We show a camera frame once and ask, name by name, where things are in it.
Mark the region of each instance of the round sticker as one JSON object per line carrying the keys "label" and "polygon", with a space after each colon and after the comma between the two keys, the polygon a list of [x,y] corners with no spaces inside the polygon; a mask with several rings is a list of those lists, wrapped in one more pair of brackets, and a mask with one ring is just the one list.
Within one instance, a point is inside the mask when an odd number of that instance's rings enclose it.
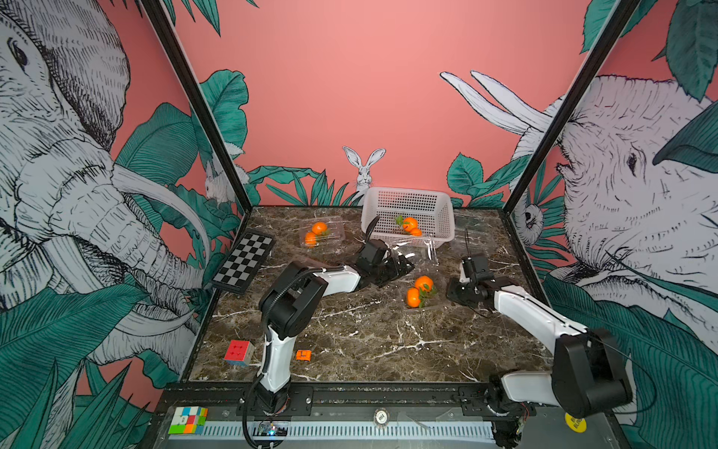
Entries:
{"label": "round sticker", "polygon": [[574,418],[566,413],[566,424],[568,424],[574,432],[586,432],[586,420],[583,418]]}

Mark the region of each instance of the brown marble surface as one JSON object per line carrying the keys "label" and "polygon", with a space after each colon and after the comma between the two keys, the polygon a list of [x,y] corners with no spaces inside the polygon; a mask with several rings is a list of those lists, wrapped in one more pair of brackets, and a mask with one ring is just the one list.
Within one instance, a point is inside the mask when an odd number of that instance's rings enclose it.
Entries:
{"label": "brown marble surface", "polygon": [[[302,221],[342,216],[346,239],[313,249],[299,246]],[[282,269],[310,257],[332,263],[348,260],[361,246],[359,208],[256,208],[247,229],[276,238],[271,256],[241,297],[224,292],[211,318],[192,367],[190,380],[247,381],[261,361],[264,337],[257,304]],[[292,378],[310,381],[487,381],[491,374],[514,369],[548,369],[551,354],[511,319],[494,313],[477,316],[445,299],[446,283],[459,274],[465,254],[459,226],[482,231],[490,268],[528,290],[515,252],[493,210],[457,211],[457,238],[437,249],[439,266],[420,264],[412,273],[383,288],[322,299],[312,322],[294,349],[309,349],[312,360],[291,364]],[[438,295],[423,309],[409,309],[406,289],[421,274],[437,284]],[[230,340],[250,340],[253,366],[228,365],[223,357]]]}

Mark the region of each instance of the rubik's cube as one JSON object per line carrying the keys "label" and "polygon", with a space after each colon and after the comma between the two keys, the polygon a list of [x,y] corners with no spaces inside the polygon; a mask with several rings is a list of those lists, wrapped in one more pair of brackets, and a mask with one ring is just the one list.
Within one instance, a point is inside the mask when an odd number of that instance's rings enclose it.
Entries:
{"label": "rubik's cube", "polygon": [[169,426],[169,433],[201,434],[207,420],[207,409],[202,407],[177,407]]}
{"label": "rubik's cube", "polygon": [[248,341],[232,340],[225,354],[225,361],[230,365],[249,366],[254,354],[254,345]]}

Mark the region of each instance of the white plastic basket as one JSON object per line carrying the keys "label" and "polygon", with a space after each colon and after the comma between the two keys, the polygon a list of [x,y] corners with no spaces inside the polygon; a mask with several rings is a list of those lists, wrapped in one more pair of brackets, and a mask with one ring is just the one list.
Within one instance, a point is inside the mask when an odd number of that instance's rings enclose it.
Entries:
{"label": "white plastic basket", "polygon": [[423,233],[417,240],[431,238],[435,246],[454,239],[454,209],[446,193],[432,190],[396,189],[372,187],[364,197],[361,228],[366,232],[369,223],[379,215],[372,237],[391,241],[406,239],[400,232],[396,216],[414,217]]}

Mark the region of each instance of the elephant eye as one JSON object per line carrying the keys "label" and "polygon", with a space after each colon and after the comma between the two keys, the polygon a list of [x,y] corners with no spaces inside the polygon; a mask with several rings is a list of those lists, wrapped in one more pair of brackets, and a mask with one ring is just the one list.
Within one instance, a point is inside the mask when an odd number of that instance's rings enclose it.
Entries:
{"label": "elephant eye", "polygon": [[637,160],[638,158],[633,153],[628,157],[628,168],[630,168],[630,172],[633,173],[633,176],[635,176],[635,163]]}
{"label": "elephant eye", "polygon": [[17,45],[17,41],[13,40],[12,38],[7,40],[7,46],[10,49],[10,52],[12,53],[12,56],[15,58],[18,64],[20,64],[20,68],[24,71],[25,66],[27,65],[27,55],[25,55],[25,52],[22,51],[20,47]]}

